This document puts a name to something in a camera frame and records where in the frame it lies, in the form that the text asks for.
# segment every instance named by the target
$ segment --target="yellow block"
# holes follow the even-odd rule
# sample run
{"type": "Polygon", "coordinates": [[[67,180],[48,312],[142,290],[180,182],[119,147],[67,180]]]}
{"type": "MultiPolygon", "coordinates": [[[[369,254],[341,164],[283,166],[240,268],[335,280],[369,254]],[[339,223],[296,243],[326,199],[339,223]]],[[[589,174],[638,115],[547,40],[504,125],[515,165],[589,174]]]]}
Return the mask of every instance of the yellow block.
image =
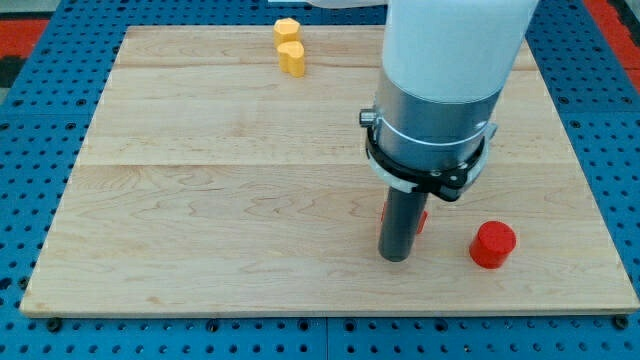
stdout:
{"type": "Polygon", "coordinates": [[[277,48],[280,44],[289,41],[300,41],[300,23],[291,19],[280,19],[273,26],[273,45],[277,48]]]}
{"type": "Polygon", "coordinates": [[[280,70],[294,77],[304,76],[304,46],[299,41],[289,41],[278,46],[280,70]]]}

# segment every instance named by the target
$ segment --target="blue pegboard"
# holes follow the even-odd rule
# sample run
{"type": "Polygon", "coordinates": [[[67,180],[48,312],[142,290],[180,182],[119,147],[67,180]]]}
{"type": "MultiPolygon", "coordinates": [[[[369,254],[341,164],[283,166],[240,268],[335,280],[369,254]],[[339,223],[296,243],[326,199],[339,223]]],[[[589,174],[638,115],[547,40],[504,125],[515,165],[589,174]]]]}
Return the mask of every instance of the blue pegboard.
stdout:
{"type": "MultiPolygon", "coordinates": [[[[382,24],[385,8],[266,0],[63,0],[0,108],[0,358],[638,358],[640,317],[75,320],[17,310],[129,25],[382,24]]],[[[542,0],[527,34],[636,289],[640,100],[578,0],[542,0]]]]}

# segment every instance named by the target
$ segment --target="wooden table surface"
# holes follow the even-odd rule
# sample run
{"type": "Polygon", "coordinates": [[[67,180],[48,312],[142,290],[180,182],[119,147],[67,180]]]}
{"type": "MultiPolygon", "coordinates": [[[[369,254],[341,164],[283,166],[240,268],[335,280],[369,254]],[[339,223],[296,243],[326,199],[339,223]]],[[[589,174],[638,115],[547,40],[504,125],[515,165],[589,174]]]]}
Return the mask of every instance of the wooden table surface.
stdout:
{"type": "Polygon", "coordinates": [[[381,27],[305,27],[307,75],[269,27],[132,27],[22,301],[31,317],[484,316],[639,307],[528,48],[487,167],[429,200],[411,257],[377,253],[386,185],[359,109],[381,27]],[[497,271],[468,256],[510,224],[497,271]]]}

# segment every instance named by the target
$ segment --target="wood grain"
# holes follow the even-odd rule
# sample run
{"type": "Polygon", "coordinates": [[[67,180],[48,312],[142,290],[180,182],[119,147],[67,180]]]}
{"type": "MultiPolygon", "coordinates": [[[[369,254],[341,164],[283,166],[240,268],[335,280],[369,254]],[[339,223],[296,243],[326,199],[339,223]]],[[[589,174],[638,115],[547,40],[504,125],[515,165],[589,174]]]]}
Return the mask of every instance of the wood grain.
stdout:
{"type": "Polygon", "coordinates": [[[609,314],[640,305],[526,46],[478,182],[430,200],[411,257],[377,253],[363,155],[381,27],[132,27],[21,303],[31,317],[609,314]],[[519,244],[468,256],[498,219],[519,244]]]}

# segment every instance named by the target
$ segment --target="red cylinder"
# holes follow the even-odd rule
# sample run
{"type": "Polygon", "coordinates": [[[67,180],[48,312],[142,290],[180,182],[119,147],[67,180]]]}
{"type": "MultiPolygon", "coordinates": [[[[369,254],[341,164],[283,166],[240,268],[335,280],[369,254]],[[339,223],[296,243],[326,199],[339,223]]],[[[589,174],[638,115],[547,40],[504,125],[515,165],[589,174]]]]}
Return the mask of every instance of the red cylinder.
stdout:
{"type": "Polygon", "coordinates": [[[469,246],[469,254],[476,264],[487,269],[497,269],[515,247],[516,234],[509,225],[500,221],[488,221],[478,229],[469,246]]]}

